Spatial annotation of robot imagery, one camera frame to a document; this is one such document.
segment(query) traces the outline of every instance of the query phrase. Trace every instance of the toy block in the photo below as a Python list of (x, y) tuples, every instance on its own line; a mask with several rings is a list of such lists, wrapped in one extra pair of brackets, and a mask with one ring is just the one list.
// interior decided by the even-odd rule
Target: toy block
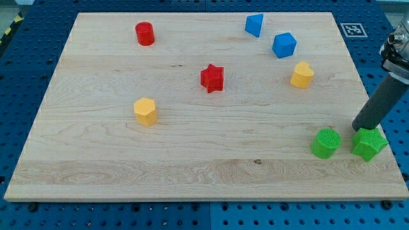
[(149, 22), (141, 22), (135, 26), (138, 43), (144, 46), (152, 45), (155, 42), (153, 26)]
[(311, 144), (311, 151), (318, 158), (330, 158), (337, 148), (341, 146), (341, 136), (331, 128), (323, 128)]
[(200, 72), (200, 84), (207, 89), (207, 93), (222, 91), (224, 83), (224, 68), (209, 64), (208, 68)]
[(352, 153), (361, 156), (368, 162), (380, 153), (388, 143), (388, 140), (381, 136), (379, 129), (367, 130), (360, 128), (352, 139), (354, 146)]
[(290, 83), (298, 88), (306, 89), (314, 77), (314, 71), (309, 68), (305, 61), (300, 62), (294, 68)]
[(285, 58), (294, 54), (296, 44), (291, 33), (278, 34), (274, 38), (272, 50), (278, 58)]
[(261, 25), (263, 24), (263, 17), (264, 15), (262, 13), (247, 16), (244, 30), (256, 37), (260, 37)]
[(141, 98), (134, 103), (134, 112), (139, 124), (151, 126), (158, 120), (155, 101), (150, 98)]

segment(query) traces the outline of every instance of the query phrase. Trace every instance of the blue perforated panel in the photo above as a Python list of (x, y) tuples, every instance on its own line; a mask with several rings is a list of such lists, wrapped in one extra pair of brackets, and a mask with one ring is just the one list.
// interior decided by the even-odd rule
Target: blue perforated panel
[[(0, 59), (1, 197), (78, 12), (332, 12), (340, 31), (341, 23), (360, 23), (367, 35), (341, 32), (369, 94), (385, 75), (378, 51), (392, 30), (373, 0), (37, 0)], [(382, 123), (406, 179), (408, 102), (407, 93)], [(1, 199), (0, 229), (408, 229), (409, 202), (391, 204), (10, 204)]]

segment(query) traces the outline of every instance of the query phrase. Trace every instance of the blue cube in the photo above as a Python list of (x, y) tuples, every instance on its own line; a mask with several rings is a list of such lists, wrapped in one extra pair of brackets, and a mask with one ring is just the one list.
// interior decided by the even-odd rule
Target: blue cube
[(261, 25), (263, 24), (263, 17), (264, 15), (262, 13), (247, 16), (244, 30), (256, 37), (260, 37)]
[(291, 33), (278, 34), (274, 38), (272, 50), (278, 58), (293, 55), (297, 41)]

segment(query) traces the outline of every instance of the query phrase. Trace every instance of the red star-shaped block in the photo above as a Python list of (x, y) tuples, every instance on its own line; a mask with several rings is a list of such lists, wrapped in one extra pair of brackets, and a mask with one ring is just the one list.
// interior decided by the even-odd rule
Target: red star-shaped block
[(207, 69), (200, 72), (200, 84), (207, 89), (207, 93), (223, 90), (224, 68), (209, 64)]

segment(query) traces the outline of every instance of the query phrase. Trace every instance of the wood grain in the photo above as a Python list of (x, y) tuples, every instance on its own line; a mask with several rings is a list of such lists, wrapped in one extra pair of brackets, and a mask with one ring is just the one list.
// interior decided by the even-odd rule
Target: wood grain
[[(330, 13), (266, 13), (260, 38), (246, 13), (80, 13), (10, 182), (8, 201), (362, 201), (407, 199), (390, 148), (370, 163), (350, 153), (366, 92)], [(134, 27), (150, 21), (156, 42)], [(274, 36), (290, 30), (292, 57)], [(289, 84), (294, 66), (315, 71)], [(199, 73), (225, 68), (224, 91)], [(156, 101), (138, 125), (133, 103)], [(343, 144), (309, 149), (321, 128)]]

